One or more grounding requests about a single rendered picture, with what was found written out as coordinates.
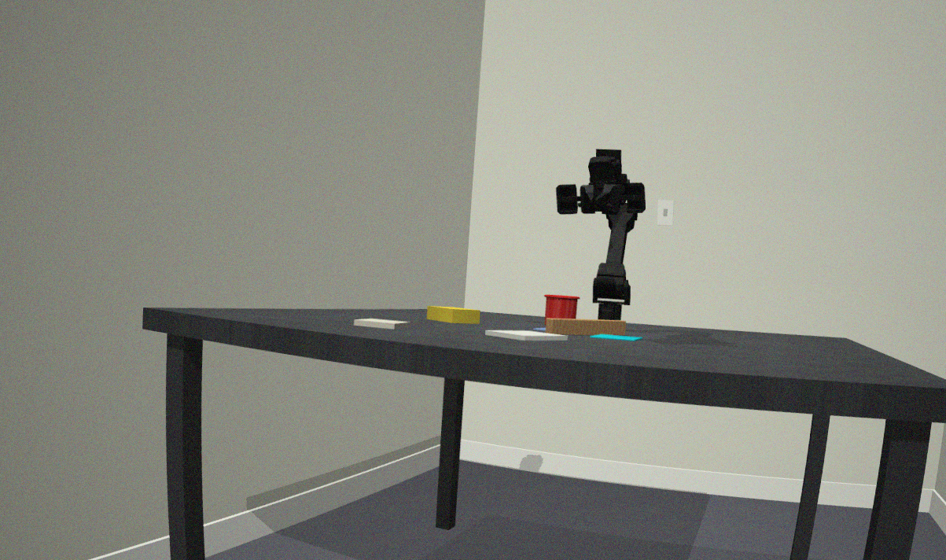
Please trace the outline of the tan wooden bar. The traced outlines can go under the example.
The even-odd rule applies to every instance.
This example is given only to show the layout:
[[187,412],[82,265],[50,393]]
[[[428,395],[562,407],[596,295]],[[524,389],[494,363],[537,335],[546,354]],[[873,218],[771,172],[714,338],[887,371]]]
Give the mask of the tan wooden bar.
[[569,335],[624,335],[626,321],[603,319],[547,319],[545,332]]

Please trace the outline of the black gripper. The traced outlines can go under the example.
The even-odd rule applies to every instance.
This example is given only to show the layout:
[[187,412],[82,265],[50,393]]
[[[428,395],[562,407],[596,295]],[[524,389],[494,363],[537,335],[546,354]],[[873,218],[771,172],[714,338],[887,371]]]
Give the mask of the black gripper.
[[[601,182],[599,184],[580,186],[580,196],[576,195],[575,184],[558,185],[556,187],[557,212],[576,214],[578,207],[584,214],[594,212],[618,213],[620,201],[628,203],[627,213],[642,213],[646,209],[645,188],[642,182],[624,182],[624,190],[618,190],[617,185]],[[578,204],[578,201],[579,204]]]

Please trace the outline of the yellow rectangular block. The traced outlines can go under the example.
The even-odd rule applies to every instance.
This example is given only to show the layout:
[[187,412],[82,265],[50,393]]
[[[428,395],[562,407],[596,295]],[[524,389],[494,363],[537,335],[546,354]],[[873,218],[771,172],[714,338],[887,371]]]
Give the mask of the yellow rectangular block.
[[480,324],[480,311],[466,308],[427,307],[427,319],[450,323]]

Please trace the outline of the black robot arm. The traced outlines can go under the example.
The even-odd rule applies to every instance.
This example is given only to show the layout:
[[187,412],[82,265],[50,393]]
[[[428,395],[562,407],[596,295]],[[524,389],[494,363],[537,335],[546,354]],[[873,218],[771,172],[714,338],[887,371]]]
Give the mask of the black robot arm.
[[[606,182],[618,186],[627,195],[624,182],[630,182],[627,174],[622,174],[622,150],[596,149],[596,157],[591,157],[588,165],[590,173],[589,185]],[[620,320],[622,304],[630,305],[631,287],[626,281],[624,270],[624,246],[626,245],[629,230],[633,230],[638,213],[627,213],[628,203],[620,201],[618,213],[605,213],[609,222],[609,245],[605,263],[600,263],[593,285],[593,304],[599,302],[598,319]],[[601,301],[598,298],[609,298]],[[611,301],[611,298],[620,298],[622,301]]]

